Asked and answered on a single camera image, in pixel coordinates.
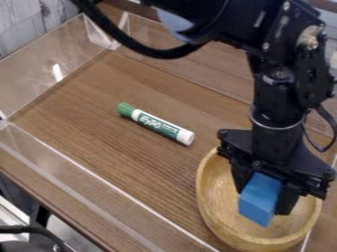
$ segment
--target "wooden table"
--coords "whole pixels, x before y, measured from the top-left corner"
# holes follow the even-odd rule
[[[195,143],[183,147],[120,118],[116,105],[122,101],[193,130]],[[25,148],[43,166],[43,175],[3,151],[0,170],[107,251],[148,251],[111,224],[116,221],[108,213],[131,211],[116,209],[120,202],[107,189],[111,183],[214,249],[230,252],[234,250],[203,223],[195,178],[203,156],[218,145],[217,130],[250,127],[247,109],[238,100],[106,51],[11,119],[96,176],[74,163],[58,161],[53,155],[33,156],[39,146]],[[336,149],[322,157],[332,162],[334,154]],[[51,183],[45,175],[60,182]],[[334,185],[309,240],[309,252],[337,250],[336,200]],[[143,220],[128,221],[142,228]],[[154,226],[148,233],[155,236],[151,232],[160,230]],[[169,251],[197,250],[182,245]]]

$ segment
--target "plastic enclosure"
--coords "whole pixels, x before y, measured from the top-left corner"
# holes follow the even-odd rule
[[[122,13],[114,19],[120,21],[120,28],[146,44],[171,47],[179,43],[160,25],[144,18]],[[82,163],[67,157],[9,120],[9,117],[45,92],[52,93],[52,87],[106,49],[114,49],[127,57],[245,102],[251,99],[251,77],[242,52],[233,52],[231,48],[214,42],[185,59],[175,61],[148,59],[130,52],[104,35],[86,16],[79,15],[0,63],[0,110],[7,117],[7,120],[0,122],[0,166],[16,159],[53,186],[90,207],[95,214],[116,228],[126,241],[131,240],[148,251],[177,252],[182,251],[182,248],[186,252],[217,251],[194,234],[134,199],[126,191],[92,173]],[[242,68],[235,69],[227,61],[221,60],[227,57]],[[230,83],[238,76],[241,78],[243,76],[243,80],[234,87]],[[337,107],[336,102],[337,100],[329,101],[329,106]],[[83,179],[82,184],[68,181],[70,173],[72,176],[78,174],[76,177]],[[102,201],[91,194],[95,190],[106,191],[107,204],[119,203],[104,208],[100,205]],[[336,204],[328,202],[324,211],[333,211]],[[306,251],[305,248],[309,246],[310,242],[306,239],[297,251]]]

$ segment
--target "black cable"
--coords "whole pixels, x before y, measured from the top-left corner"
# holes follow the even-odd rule
[[[132,37],[130,37],[119,27],[111,22],[103,12],[98,9],[91,0],[72,0],[74,4],[83,10],[90,19],[96,23],[100,29],[128,49],[136,53],[158,58],[178,59],[197,51],[203,45],[185,44],[173,49],[159,50],[143,45]]]
[[[322,105],[320,105],[317,108],[316,108],[316,111],[317,113],[320,114],[320,116],[325,119],[325,121],[329,123],[330,127],[332,127],[332,131],[333,131],[333,137],[332,137],[332,141],[330,143],[325,146],[325,147],[320,147],[312,140],[308,132],[306,132],[306,129],[302,125],[302,129],[304,129],[304,135],[308,139],[308,141],[310,142],[312,146],[316,148],[316,150],[321,153],[325,153],[330,148],[332,146],[334,145],[336,143],[336,140],[337,140],[337,122],[333,118],[333,116],[330,115],[330,113],[326,111],[326,109],[322,107]]]
[[[63,241],[44,228],[32,227],[25,225],[0,225],[0,234],[19,234],[19,233],[35,233],[49,238],[59,247],[59,252],[67,252]]]

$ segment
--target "round wooden tray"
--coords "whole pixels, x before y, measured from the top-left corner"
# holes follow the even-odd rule
[[[211,232],[241,251],[286,251],[305,238],[321,212],[321,200],[308,196],[300,197],[289,216],[274,217],[269,228],[241,216],[230,164],[217,155],[215,149],[199,166],[197,193],[201,213]]]

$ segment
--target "marker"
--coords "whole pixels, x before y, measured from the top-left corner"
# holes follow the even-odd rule
[[[119,114],[127,118],[131,118],[135,122],[144,125],[148,129],[154,130],[166,137],[177,140],[186,146],[190,146],[195,140],[195,133],[187,129],[183,129],[178,125],[164,121],[147,112],[136,109],[126,102],[118,105]]]

